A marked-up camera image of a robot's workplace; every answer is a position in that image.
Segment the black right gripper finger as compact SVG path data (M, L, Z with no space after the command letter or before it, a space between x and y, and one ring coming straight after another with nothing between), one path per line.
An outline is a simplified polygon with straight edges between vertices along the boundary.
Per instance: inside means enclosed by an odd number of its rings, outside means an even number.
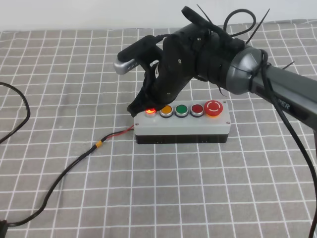
M143 86L134 101L127 107L127 111L134 118L137 114L148 109L157 109L158 104L151 95L150 89L155 80L154 76L145 74Z

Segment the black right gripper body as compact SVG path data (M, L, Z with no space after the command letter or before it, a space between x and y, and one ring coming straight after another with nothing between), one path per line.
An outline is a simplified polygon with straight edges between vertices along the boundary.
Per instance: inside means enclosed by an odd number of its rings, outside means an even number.
M192 78L225 88L229 65L244 46L243 40L221 39L194 24L172 33L163 42L158 76L147 89L147 107L160 109L170 104Z

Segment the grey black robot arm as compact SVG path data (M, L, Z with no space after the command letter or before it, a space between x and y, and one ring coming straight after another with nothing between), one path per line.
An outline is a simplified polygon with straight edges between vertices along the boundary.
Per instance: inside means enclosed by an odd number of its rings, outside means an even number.
M145 70L143 86L127 108L132 116L147 109L161 110L193 78L232 94L251 92L269 101L266 78L283 111L311 129L317 127L316 81L266 63L263 50L240 39L222 39L207 28L189 24L170 35L145 36L117 57L121 62L135 60Z

